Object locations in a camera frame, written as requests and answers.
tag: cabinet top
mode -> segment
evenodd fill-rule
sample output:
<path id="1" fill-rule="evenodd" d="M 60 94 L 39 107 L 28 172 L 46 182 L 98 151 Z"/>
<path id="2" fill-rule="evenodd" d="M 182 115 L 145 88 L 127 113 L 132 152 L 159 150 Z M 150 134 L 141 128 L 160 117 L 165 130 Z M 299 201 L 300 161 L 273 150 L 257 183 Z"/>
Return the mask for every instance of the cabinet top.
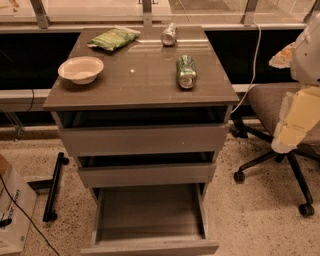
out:
<path id="1" fill-rule="evenodd" d="M 164 47 L 162 27 L 141 31 L 139 38 L 115 52 L 93 49 L 87 42 L 106 32 L 84 30 L 69 58 L 93 56 L 104 70 L 88 85 L 76 85 L 58 77 L 44 109 L 49 111 L 106 110 L 156 107 L 212 106 L 238 101 L 230 81 L 201 27 L 178 28 L 177 43 Z M 198 75 L 191 90 L 182 89 L 176 78 L 176 61 L 190 55 Z"/>

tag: glass window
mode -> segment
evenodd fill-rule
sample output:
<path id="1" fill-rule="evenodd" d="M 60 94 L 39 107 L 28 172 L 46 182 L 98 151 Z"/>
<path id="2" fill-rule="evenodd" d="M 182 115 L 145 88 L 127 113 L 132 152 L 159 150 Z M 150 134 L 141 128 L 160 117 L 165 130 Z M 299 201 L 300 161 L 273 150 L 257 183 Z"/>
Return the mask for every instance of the glass window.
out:
<path id="1" fill-rule="evenodd" d="M 259 0 L 255 12 L 257 23 L 302 22 L 315 0 Z"/>
<path id="2" fill-rule="evenodd" d="M 173 21 L 177 23 L 230 24 L 240 23 L 247 0 L 169 0 L 169 3 Z"/>
<path id="3" fill-rule="evenodd" d="M 50 21 L 132 23 L 142 25 L 143 0 L 42 0 Z M 257 0 L 151 0 L 155 24 L 241 24 L 248 1 Z M 258 0 L 255 22 L 300 23 L 316 0 Z M 0 22 L 36 22 L 30 0 L 0 0 Z"/>

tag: green can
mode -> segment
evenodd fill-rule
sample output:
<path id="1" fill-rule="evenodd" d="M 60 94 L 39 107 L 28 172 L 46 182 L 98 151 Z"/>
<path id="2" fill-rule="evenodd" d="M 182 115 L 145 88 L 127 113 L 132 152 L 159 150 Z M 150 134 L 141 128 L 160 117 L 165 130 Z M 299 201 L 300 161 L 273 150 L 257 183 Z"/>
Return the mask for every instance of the green can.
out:
<path id="1" fill-rule="evenodd" d="M 184 89 L 191 89 L 197 80 L 194 61 L 189 55 L 182 55 L 177 60 L 177 81 Z"/>

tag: speckled floor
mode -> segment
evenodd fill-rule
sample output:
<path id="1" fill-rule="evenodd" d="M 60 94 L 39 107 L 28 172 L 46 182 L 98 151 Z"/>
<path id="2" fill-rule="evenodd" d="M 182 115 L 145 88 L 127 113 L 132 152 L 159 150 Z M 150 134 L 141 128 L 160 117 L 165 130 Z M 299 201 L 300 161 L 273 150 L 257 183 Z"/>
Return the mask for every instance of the speckled floor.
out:
<path id="1" fill-rule="evenodd" d="M 50 178 L 58 152 L 65 152 L 55 126 L 27 128 L 18 142 L 14 141 L 12 128 L 1 128 L 0 148 L 26 181 Z M 268 144 L 253 137 L 227 137 L 205 197 L 209 235 L 220 243 L 215 256 L 319 255 L 318 163 L 298 158 L 315 201 L 316 213 L 311 218 L 299 215 L 297 206 L 304 199 L 286 160 L 281 164 L 270 160 L 252 168 L 246 184 L 233 182 L 233 172 L 239 165 L 268 149 Z M 58 219 L 51 224 L 42 222 L 46 193 L 39 195 L 32 218 L 61 256 L 77 256 L 90 244 L 95 203 L 72 159 L 62 170 L 55 207 Z M 55 254 L 31 226 L 24 251 L 11 255 Z"/>

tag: cardboard box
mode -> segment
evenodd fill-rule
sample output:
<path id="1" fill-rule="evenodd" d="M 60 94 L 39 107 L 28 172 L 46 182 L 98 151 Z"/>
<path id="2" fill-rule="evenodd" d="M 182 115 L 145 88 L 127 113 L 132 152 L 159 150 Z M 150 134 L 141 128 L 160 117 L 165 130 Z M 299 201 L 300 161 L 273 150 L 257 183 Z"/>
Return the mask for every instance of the cardboard box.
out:
<path id="1" fill-rule="evenodd" d="M 0 174 L 13 199 L 32 217 L 37 194 L 1 154 Z M 0 228 L 1 255 L 23 251 L 30 221 L 12 202 L 0 181 L 0 221 L 6 219 L 11 219 L 12 222 Z"/>

